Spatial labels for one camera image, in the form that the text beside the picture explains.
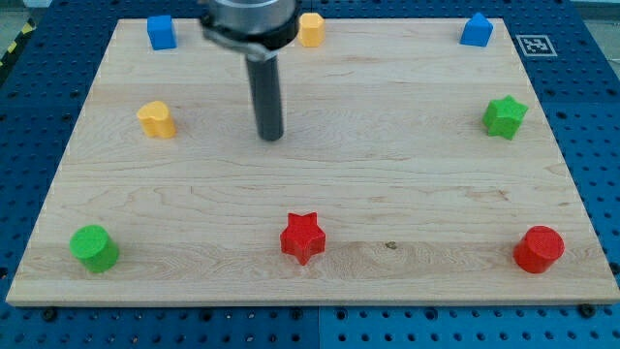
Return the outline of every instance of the red star block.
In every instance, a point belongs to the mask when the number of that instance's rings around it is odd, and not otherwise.
[[[289,226],[280,235],[282,252],[297,257],[305,266],[313,255],[326,251],[326,234],[317,224],[317,212],[289,213]]]

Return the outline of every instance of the star-shaped block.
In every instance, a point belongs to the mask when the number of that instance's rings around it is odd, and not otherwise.
[[[488,44],[491,33],[493,33],[493,23],[481,13],[476,13],[465,23],[460,44],[484,48]]]
[[[280,244],[283,253],[296,256],[303,266],[313,255],[325,252],[326,234],[319,228],[317,212],[289,213],[289,226],[280,235]]]
[[[509,95],[504,99],[489,102],[482,122],[488,128],[489,136],[502,136],[511,140],[521,126],[527,110],[527,106],[516,102]]]

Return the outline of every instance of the yellow hexagon block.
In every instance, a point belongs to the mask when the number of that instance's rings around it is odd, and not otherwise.
[[[317,48],[326,38],[326,21],[319,14],[301,15],[297,38],[305,48]]]
[[[139,109],[137,116],[144,134],[148,137],[172,138],[176,135],[171,111],[162,101],[145,104]]]

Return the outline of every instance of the blue pegboard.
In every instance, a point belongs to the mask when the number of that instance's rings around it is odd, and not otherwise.
[[[316,0],[300,4],[303,11],[328,18],[470,17],[475,12],[502,17],[606,256],[619,268],[620,83],[570,2]],[[0,89],[3,299],[116,21],[162,13],[197,17],[203,11],[194,0],[54,1]],[[517,35],[546,36],[556,55],[526,55],[519,49]],[[45,310],[14,309],[1,302],[0,348],[620,347],[619,305],[594,309],[595,314],[580,312],[576,306]]]

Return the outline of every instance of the red cylinder block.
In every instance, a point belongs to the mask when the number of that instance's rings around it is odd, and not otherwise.
[[[514,261],[525,271],[545,272],[564,253],[562,237],[551,228],[531,228],[514,248]]]

